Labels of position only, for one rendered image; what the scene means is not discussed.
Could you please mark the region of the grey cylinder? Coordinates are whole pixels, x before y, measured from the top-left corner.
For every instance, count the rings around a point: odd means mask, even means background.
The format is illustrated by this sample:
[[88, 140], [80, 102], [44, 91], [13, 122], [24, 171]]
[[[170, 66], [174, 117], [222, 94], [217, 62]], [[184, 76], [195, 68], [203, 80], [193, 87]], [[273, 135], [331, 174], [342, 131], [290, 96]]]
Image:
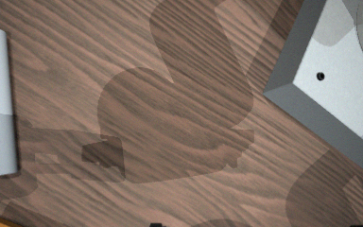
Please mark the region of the grey cylinder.
[[0, 175], [17, 172], [7, 33], [0, 29]]

